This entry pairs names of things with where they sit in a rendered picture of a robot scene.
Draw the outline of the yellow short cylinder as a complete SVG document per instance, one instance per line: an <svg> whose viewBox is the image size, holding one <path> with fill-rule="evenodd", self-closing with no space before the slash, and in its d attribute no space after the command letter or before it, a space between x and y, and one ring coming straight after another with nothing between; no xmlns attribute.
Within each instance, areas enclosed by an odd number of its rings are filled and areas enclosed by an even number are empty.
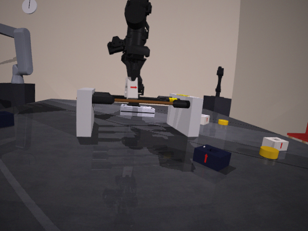
<svg viewBox="0 0 308 231"><path fill-rule="evenodd" d="M221 120L221 119L219 119L219 120L218 120L218 123L221 124L221 125L228 125L228 121L227 121L227 120Z"/></svg>
<svg viewBox="0 0 308 231"><path fill-rule="evenodd" d="M276 159L278 158L279 151L273 147L261 146L259 154L265 158Z"/></svg>

